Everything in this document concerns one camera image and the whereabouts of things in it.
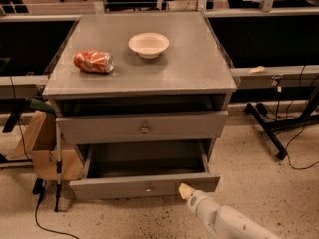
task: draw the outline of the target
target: drawer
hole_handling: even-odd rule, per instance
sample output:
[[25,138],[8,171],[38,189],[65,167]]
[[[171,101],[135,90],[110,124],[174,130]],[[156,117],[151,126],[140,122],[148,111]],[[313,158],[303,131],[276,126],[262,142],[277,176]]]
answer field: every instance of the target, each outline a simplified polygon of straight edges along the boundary
[[85,178],[71,181],[79,199],[179,194],[187,183],[212,192],[220,176],[210,174],[200,140],[93,144]]
[[69,144],[221,137],[227,111],[57,118]]

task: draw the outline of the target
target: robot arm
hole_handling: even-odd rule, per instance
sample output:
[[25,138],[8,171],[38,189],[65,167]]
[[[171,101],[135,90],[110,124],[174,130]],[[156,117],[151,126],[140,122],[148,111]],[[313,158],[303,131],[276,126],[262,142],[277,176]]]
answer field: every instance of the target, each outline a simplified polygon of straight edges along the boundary
[[203,223],[208,239],[280,239],[230,206],[220,206],[203,191],[183,183],[179,192]]

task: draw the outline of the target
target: white bowl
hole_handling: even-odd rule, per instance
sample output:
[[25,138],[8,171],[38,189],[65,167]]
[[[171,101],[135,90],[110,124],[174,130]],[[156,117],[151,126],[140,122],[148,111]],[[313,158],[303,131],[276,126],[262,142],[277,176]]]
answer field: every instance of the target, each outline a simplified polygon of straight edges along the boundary
[[158,57],[169,46],[169,39],[158,33],[142,33],[129,40],[129,47],[144,59]]

